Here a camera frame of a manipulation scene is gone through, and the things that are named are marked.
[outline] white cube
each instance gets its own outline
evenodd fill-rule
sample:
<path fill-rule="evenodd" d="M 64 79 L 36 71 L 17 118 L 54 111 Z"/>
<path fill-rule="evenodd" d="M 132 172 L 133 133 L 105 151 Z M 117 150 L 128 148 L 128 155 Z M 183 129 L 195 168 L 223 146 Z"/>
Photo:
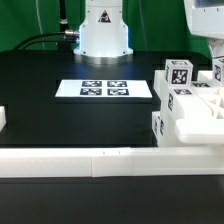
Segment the white cube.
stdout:
<path fill-rule="evenodd" d="M 210 108 L 190 89 L 171 90 L 167 109 L 174 121 L 183 118 L 206 119 L 212 117 Z"/>
<path fill-rule="evenodd" d="M 166 81 L 170 88 L 187 88 L 190 86 L 193 65 L 188 60 L 166 60 Z"/>
<path fill-rule="evenodd" d="M 213 59 L 213 78 L 224 86 L 224 57 Z"/>

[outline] cube with fiducial marker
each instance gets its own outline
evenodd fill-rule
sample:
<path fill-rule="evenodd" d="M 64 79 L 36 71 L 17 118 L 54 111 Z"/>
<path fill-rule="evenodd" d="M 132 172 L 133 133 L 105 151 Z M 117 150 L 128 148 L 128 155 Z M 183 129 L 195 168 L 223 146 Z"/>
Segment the cube with fiducial marker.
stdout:
<path fill-rule="evenodd" d="M 188 60 L 166 60 L 166 81 L 169 88 L 187 88 L 192 79 L 193 65 Z"/>
<path fill-rule="evenodd" d="M 213 59 L 213 79 L 224 86 L 224 57 Z"/>

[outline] white block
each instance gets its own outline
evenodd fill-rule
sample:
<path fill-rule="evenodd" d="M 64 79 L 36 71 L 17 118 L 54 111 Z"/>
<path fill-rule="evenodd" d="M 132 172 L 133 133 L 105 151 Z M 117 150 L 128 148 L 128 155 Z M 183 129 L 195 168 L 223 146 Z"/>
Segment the white block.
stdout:
<path fill-rule="evenodd" d="M 219 89 L 219 95 L 222 96 L 222 97 L 224 97 L 224 87 L 221 87 Z"/>
<path fill-rule="evenodd" d="M 159 131 L 160 131 L 160 111 L 152 112 L 152 130 L 155 134 L 157 142 L 159 141 Z"/>
<path fill-rule="evenodd" d="M 130 149 L 102 149 L 92 157 L 92 176 L 131 176 L 132 155 Z"/>
<path fill-rule="evenodd" d="M 224 119 L 224 108 L 218 108 L 217 119 Z"/>
<path fill-rule="evenodd" d="M 221 97 L 220 107 L 224 108 L 224 97 Z"/>
<path fill-rule="evenodd" d="M 212 117 L 210 108 L 189 89 L 173 89 L 170 92 L 168 109 L 174 121 L 183 118 L 207 119 Z"/>
<path fill-rule="evenodd" d="M 167 85 L 167 81 L 164 79 L 161 79 L 160 81 L 160 100 L 161 101 L 167 101 L 169 96 L 169 87 Z"/>
<path fill-rule="evenodd" d="M 133 149 L 132 176 L 224 174 L 222 147 Z"/>
<path fill-rule="evenodd" d="M 91 177 L 88 149 L 1 149 L 0 178 Z"/>
<path fill-rule="evenodd" d="M 224 119 L 180 119 L 175 133 L 184 143 L 224 144 Z"/>
<path fill-rule="evenodd" d="M 187 88 L 190 86 L 193 65 L 188 60 L 166 60 L 166 77 L 170 88 Z"/>
<path fill-rule="evenodd" d="M 153 88 L 156 91 L 158 97 L 161 99 L 160 89 L 161 89 L 161 80 L 165 79 L 164 70 L 156 70 L 154 75 L 154 85 Z"/>
<path fill-rule="evenodd" d="M 213 71 L 199 71 L 197 80 L 200 82 L 213 80 Z"/>
<path fill-rule="evenodd" d="M 158 132 L 159 147 L 175 147 L 180 146 L 175 135 L 175 121 L 171 118 L 167 111 L 167 103 L 161 104 L 160 128 Z"/>
<path fill-rule="evenodd" d="M 4 107 L 0 107 L 0 131 L 3 129 L 5 124 L 6 124 L 5 108 Z"/>
<path fill-rule="evenodd" d="M 213 59 L 213 77 L 224 86 L 224 57 Z"/>
<path fill-rule="evenodd" d="M 191 82 L 190 89 L 195 94 L 218 94 L 220 85 L 213 80 L 210 81 L 197 81 Z"/>

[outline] robot logo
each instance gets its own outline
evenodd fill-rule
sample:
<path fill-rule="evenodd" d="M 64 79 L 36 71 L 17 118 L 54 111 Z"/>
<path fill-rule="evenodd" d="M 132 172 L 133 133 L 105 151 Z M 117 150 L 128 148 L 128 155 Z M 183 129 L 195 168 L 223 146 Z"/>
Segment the robot logo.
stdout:
<path fill-rule="evenodd" d="M 106 10 L 104 10 L 104 12 L 98 22 L 99 23 L 111 23 L 110 17 L 108 16 L 108 13 Z"/>

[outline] white box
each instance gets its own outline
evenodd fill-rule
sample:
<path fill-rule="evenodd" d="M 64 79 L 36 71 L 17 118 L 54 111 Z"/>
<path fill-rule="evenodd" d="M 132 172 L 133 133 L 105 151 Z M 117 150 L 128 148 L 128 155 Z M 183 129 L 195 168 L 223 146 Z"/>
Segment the white box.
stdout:
<path fill-rule="evenodd" d="M 190 86 L 193 65 L 188 60 L 166 60 L 166 80 L 170 88 L 187 88 Z"/>
<path fill-rule="evenodd" d="M 184 118 L 207 119 L 212 117 L 210 108 L 190 89 L 171 90 L 167 108 L 175 122 Z"/>
<path fill-rule="evenodd" d="M 213 77 L 224 86 L 224 57 L 213 59 Z"/>
<path fill-rule="evenodd" d="M 191 90 L 196 94 L 218 94 L 220 86 L 218 82 L 210 81 L 193 81 L 190 85 Z"/>

